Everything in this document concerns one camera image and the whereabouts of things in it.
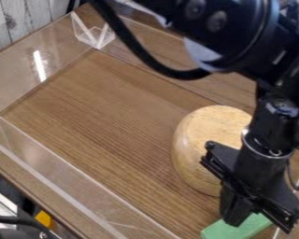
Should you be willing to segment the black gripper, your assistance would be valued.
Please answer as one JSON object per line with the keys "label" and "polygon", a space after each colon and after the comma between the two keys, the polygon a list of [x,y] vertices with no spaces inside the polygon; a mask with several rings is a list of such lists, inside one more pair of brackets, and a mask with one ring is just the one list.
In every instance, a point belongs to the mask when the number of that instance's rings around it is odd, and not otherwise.
{"label": "black gripper", "polygon": [[215,141],[209,141],[205,147],[207,153],[201,164],[221,179],[223,221],[239,227],[251,214],[262,214],[290,233],[299,220],[299,199],[285,178],[293,151],[273,156],[247,144],[235,149]]}

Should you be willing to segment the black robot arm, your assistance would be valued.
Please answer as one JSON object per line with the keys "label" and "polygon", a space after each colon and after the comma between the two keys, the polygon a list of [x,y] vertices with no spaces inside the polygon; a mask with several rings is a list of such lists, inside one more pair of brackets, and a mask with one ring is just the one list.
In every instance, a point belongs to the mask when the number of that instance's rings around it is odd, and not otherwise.
{"label": "black robot arm", "polygon": [[238,72],[257,83],[241,148],[205,145],[201,163],[221,180],[219,213],[239,226],[263,214],[284,232],[299,221],[290,158],[299,149],[299,26],[280,0],[136,0],[185,37],[207,72]]}

